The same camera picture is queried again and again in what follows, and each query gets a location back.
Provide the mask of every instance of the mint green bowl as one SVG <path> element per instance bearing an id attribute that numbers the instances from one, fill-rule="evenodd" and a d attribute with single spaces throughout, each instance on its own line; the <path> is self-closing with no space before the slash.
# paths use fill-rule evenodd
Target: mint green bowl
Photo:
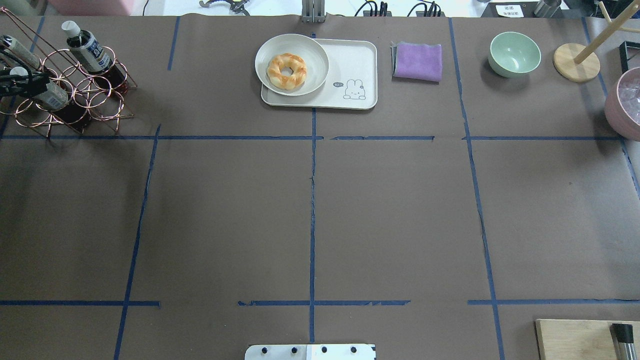
<path id="1" fill-rule="evenodd" d="M 489 65 L 498 75 L 516 78 L 535 70 L 541 57 L 540 48 L 530 37 L 508 31 L 491 41 Z"/>

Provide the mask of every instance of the folded cloth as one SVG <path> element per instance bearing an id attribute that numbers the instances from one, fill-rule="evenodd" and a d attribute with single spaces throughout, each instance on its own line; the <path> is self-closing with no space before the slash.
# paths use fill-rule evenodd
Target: folded cloth
<path id="1" fill-rule="evenodd" d="M 442 45 L 401 42 L 392 51 L 394 76 L 440 82 L 442 80 Z"/>

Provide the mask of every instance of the rabbit illustration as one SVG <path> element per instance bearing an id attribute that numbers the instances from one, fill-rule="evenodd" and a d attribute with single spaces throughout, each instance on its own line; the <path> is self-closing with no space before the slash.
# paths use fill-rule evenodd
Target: rabbit illustration
<path id="1" fill-rule="evenodd" d="M 344 90 L 345 99 L 364 100 L 364 86 L 362 86 L 362 80 L 349 80 L 347 81 L 347 88 Z"/>

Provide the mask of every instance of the bottle cap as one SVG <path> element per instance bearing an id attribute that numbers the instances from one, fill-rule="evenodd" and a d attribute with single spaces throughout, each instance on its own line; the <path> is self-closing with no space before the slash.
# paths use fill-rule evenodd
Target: bottle cap
<path id="1" fill-rule="evenodd" d="M 68 38 L 74 38 L 80 35 L 80 27 L 75 21 L 65 21 L 62 23 L 62 30 L 65 31 Z"/>
<path id="2" fill-rule="evenodd" d="M 27 72 L 27 69 L 25 69 L 24 67 L 16 66 L 12 68 L 11 71 L 9 71 L 9 75 L 27 76 L 29 75 L 29 73 Z"/>

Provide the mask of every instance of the bagel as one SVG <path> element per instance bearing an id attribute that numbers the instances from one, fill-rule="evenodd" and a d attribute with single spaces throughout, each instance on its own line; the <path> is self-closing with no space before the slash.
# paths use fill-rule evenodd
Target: bagel
<path id="1" fill-rule="evenodd" d="M 291 75 L 283 75 L 282 69 L 291 68 Z M 277 88 L 293 90 L 302 85 L 307 78 L 307 64 L 298 55 L 290 53 L 274 56 L 267 68 L 270 82 Z"/>

